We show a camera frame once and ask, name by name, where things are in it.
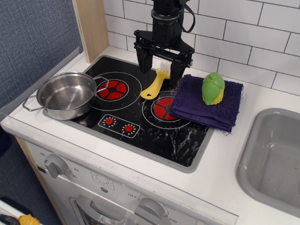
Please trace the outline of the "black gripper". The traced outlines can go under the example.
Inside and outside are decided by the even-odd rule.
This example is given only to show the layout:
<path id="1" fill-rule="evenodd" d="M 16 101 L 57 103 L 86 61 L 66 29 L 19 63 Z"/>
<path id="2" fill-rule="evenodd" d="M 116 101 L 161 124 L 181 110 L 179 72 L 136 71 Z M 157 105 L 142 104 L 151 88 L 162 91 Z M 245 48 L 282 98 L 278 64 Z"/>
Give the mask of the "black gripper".
<path id="1" fill-rule="evenodd" d="M 182 20 L 154 20 L 152 31 L 136 30 L 134 48 L 140 70 L 147 73 L 152 68 L 153 56 L 172 61 L 170 84 L 175 85 L 185 68 L 192 66 L 192 54 L 195 52 L 194 48 L 181 39 L 183 31 Z"/>

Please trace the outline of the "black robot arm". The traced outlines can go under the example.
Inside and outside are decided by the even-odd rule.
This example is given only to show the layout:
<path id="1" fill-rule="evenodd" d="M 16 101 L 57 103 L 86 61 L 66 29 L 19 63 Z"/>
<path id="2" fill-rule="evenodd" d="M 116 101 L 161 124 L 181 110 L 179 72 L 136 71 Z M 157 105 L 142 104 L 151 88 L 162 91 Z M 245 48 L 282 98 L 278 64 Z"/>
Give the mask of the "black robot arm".
<path id="1" fill-rule="evenodd" d="M 151 17 L 152 31 L 136 30 L 137 59 L 140 70 L 145 74 L 152 68 L 153 56 L 171 62 L 170 84 L 175 85 L 185 68 L 192 66 L 194 48 L 186 44 L 182 32 L 190 33 L 195 26 L 195 17 L 190 29 L 183 27 L 184 11 L 195 15 L 186 0 L 155 0 Z"/>

